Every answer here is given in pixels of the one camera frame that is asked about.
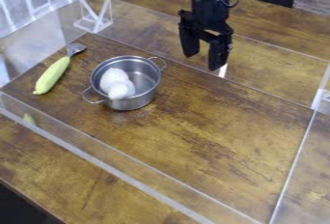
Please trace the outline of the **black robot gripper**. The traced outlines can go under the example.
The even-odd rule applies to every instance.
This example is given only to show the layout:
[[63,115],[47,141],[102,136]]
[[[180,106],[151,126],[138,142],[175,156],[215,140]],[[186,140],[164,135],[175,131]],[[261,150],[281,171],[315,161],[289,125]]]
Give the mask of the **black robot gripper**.
[[200,52],[200,40],[210,43],[208,69],[218,70],[227,64],[233,49],[234,29],[227,24],[230,0],[191,0],[191,10],[179,11],[179,37],[187,57]]

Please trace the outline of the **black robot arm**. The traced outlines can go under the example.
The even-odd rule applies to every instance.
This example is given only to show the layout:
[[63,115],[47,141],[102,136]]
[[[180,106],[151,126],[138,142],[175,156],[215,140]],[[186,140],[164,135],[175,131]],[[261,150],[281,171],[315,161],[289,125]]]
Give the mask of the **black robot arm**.
[[191,0],[190,11],[180,10],[178,24],[183,53],[187,57],[200,52],[200,41],[208,43],[210,70],[227,64],[233,49],[234,29],[227,24],[230,0]]

